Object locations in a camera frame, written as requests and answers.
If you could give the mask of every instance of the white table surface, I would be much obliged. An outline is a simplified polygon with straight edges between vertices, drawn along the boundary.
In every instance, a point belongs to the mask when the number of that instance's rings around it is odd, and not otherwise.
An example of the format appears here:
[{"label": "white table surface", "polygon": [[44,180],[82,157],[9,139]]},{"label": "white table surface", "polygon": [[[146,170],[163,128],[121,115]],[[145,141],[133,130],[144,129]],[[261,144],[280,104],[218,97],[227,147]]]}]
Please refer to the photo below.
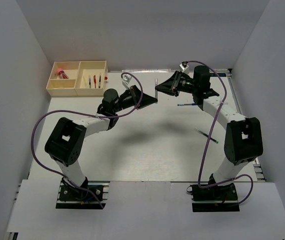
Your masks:
[{"label": "white table surface", "polygon": [[[255,183],[240,212],[192,212],[187,182],[112,181],[103,210],[55,209],[60,178],[24,180],[8,225],[18,240],[282,240],[274,183]],[[250,188],[235,184],[239,199]]]},{"label": "white table surface", "polygon": [[[173,73],[135,73],[141,81],[144,93],[155,96],[155,78],[162,83]],[[122,94],[120,73],[109,73],[107,88],[114,88]],[[227,87],[228,104],[236,109],[228,79],[223,77]],[[217,77],[212,77],[211,87],[222,96],[223,87]],[[72,110],[96,114],[102,97],[53,97],[48,111]],[[194,127],[209,132],[213,118],[197,106],[177,106],[192,103],[191,94],[181,92],[179,97],[158,93],[158,104],[150,105],[129,116],[119,119],[109,130],[91,135],[84,140],[79,163],[90,181],[177,181],[195,182],[198,179],[200,163],[207,138]],[[118,114],[129,111],[125,109]],[[46,166],[59,170],[58,165],[44,151],[45,143],[61,117],[71,120],[82,116],[69,113],[55,113],[45,119],[36,155]],[[225,130],[215,125],[212,137],[219,144],[210,142],[202,173],[202,181],[219,167],[224,158]],[[29,179],[46,178],[53,173],[42,169],[35,161]],[[257,181],[250,163],[239,174],[249,174]]]}]

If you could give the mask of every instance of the red pen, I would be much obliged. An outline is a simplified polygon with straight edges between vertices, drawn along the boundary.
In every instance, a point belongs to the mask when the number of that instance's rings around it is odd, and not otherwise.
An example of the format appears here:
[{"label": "red pen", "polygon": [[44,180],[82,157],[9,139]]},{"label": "red pen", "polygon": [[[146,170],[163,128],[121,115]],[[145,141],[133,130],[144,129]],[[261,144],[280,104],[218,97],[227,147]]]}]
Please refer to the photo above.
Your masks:
[{"label": "red pen", "polygon": [[93,76],[94,88],[96,88],[96,75]]}]

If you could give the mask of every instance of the small bottle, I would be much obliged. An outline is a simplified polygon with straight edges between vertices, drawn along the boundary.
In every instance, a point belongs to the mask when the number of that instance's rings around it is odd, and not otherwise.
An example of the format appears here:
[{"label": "small bottle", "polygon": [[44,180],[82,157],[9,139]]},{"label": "small bottle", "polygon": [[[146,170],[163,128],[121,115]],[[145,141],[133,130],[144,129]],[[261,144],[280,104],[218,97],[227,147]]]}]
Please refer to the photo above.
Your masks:
[{"label": "small bottle", "polygon": [[57,69],[57,74],[61,79],[69,79],[69,77],[66,75],[62,68]]}]

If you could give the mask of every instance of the white enclosure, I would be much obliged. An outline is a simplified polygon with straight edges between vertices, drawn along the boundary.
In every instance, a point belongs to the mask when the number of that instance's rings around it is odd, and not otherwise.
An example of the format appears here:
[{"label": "white enclosure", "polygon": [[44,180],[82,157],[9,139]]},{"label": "white enclosure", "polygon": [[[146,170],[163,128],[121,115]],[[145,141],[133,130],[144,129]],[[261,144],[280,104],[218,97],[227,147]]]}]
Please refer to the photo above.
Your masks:
[{"label": "white enclosure", "polygon": [[[29,175],[31,131],[49,107],[52,64],[82,60],[106,60],[111,71],[177,69],[188,60],[233,69],[242,113],[261,122],[260,161],[275,185],[264,184],[285,209],[285,1],[0,0],[0,240]],[[182,238],[183,226],[177,230],[171,236]]]}]

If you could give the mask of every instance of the red cap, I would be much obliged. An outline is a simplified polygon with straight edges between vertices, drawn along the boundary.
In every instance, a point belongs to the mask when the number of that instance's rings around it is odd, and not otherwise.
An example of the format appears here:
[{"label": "red cap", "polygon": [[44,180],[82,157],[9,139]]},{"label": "red cap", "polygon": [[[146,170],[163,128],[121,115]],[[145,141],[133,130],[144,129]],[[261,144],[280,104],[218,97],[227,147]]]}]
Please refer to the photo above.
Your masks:
[{"label": "red cap", "polygon": [[57,69],[57,73],[59,74],[60,72],[63,72],[64,70],[62,68]]}]

